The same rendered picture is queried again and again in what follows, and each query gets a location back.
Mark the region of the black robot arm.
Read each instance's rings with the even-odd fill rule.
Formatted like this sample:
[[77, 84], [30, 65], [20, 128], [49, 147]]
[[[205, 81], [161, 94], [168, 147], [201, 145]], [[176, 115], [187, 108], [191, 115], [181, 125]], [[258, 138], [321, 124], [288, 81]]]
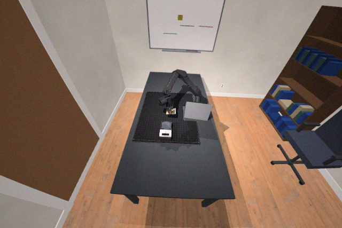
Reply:
[[186, 71], [177, 69], [172, 72], [171, 78], [162, 91], [164, 96], [159, 98], [159, 106], [162, 107], [166, 104], [166, 107], [170, 107], [169, 103], [172, 102], [172, 96], [170, 92], [177, 78], [180, 78], [182, 81], [184, 81], [186, 85], [191, 89], [192, 93], [195, 96], [195, 103], [203, 104], [200, 102], [202, 97], [201, 90], [191, 82], [191, 80], [187, 76]]

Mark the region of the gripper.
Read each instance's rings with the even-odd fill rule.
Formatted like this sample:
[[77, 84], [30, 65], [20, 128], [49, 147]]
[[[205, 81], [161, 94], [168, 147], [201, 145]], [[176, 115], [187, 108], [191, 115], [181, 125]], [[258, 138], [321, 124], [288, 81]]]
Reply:
[[[174, 111], [174, 110], [173, 110], [174, 102], [173, 102], [173, 101], [170, 102], [169, 105], [170, 105], [170, 107], [167, 107], [167, 112], [168, 112], [169, 114], [172, 114], [172, 112]], [[170, 109], [170, 108], [171, 108], [171, 109]], [[172, 112], [170, 113], [169, 111], [172, 111]]]

